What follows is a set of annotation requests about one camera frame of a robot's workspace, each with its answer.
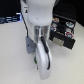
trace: white surface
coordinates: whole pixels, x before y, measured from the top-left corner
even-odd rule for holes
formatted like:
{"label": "white surface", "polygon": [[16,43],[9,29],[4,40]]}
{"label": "white surface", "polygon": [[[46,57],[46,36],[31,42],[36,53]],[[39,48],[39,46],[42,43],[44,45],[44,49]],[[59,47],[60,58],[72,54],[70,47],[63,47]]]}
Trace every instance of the white surface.
{"label": "white surface", "polygon": [[0,24],[0,84],[84,84],[84,27],[76,24],[73,50],[48,41],[53,63],[44,81],[27,53],[25,37],[23,22]]}

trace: white table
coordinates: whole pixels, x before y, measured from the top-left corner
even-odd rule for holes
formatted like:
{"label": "white table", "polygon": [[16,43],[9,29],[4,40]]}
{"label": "white table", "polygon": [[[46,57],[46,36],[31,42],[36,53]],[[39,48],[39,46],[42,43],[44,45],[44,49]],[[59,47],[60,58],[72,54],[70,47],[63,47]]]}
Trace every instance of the white table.
{"label": "white table", "polygon": [[26,50],[23,21],[0,24],[0,84],[84,84],[84,27],[76,24],[73,50],[48,41],[52,73],[41,80],[34,56]]}

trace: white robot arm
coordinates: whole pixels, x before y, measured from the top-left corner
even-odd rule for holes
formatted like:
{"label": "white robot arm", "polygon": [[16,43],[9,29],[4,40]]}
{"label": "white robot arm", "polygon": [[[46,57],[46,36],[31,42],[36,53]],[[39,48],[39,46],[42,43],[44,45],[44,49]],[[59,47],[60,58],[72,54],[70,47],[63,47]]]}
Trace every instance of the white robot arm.
{"label": "white robot arm", "polygon": [[35,55],[40,78],[47,79],[50,77],[52,63],[47,40],[49,38],[53,16],[52,11],[56,0],[21,0],[22,14],[24,13],[23,1],[25,1],[25,5],[28,7],[27,18],[25,20],[28,27],[28,36],[36,44]]}

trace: mounting hole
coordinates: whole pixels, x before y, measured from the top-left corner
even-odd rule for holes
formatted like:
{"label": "mounting hole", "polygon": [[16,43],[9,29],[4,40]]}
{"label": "mounting hole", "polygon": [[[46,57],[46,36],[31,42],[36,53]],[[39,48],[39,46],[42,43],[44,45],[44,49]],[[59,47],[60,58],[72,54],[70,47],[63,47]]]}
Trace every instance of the mounting hole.
{"label": "mounting hole", "polygon": [[28,44],[28,47],[29,47],[29,44]]}

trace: black cable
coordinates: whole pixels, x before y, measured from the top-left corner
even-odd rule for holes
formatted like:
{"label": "black cable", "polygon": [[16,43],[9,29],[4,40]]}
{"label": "black cable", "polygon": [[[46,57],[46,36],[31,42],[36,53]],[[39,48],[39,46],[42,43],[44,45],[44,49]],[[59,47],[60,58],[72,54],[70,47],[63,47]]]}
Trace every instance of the black cable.
{"label": "black cable", "polygon": [[22,12],[21,12],[21,16],[22,16],[23,22],[24,22],[24,24],[25,24],[25,28],[26,28],[26,30],[27,30],[27,36],[28,36],[28,28],[27,28],[26,22],[25,22],[25,20],[24,20],[24,17],[23,17],[23,15],[22,15]]}

